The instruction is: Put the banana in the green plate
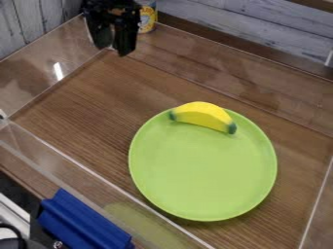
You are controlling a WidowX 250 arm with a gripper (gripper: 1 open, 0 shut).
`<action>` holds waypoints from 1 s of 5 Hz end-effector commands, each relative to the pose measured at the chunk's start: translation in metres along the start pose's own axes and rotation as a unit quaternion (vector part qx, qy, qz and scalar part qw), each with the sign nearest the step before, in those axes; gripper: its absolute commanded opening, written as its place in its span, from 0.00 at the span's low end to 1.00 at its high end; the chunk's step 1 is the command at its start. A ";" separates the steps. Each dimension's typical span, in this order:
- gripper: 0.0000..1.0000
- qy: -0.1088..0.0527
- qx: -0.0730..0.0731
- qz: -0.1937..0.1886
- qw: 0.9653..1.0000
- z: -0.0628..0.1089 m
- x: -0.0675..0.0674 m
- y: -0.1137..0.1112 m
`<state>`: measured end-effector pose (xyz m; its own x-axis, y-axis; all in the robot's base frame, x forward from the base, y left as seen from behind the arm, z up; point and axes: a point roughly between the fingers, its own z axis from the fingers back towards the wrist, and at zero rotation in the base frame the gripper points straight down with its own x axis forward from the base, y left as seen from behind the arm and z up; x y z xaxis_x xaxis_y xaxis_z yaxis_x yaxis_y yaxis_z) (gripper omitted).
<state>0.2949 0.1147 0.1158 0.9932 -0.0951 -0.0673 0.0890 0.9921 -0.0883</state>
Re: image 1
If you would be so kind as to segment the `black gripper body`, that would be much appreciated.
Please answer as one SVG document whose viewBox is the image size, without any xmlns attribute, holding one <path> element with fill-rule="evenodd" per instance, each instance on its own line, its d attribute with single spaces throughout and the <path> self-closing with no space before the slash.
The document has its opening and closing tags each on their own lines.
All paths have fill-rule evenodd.
<svg viewBox="0 0 333 249">
<path fill-rule="evenodd" d="M 135 0 L 83 0 L 82 11 L 95 20 L 110 20 L 139 11 L 142 5 Z"/>
</svg>

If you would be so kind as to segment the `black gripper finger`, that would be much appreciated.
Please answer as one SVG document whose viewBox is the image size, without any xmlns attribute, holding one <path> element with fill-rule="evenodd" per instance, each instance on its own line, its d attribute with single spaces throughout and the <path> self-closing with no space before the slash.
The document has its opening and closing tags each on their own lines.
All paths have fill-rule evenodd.
<svg viewBox="0 0 333 249">
<path fill-rule="evenodd" d="M 91 15 L 87 15 L 84 20 L 94 46 L 99 50 L 107 48 L 114 42 L 111 25 L 101 18 L 95 18 Z"/>
<path fill-rule="evenodd" d="M 114 48 L 119 56 L 127 56 L 137 48 L 138 22 L 137 17 L 121 17 L 115 20 Z"/>
</svg>

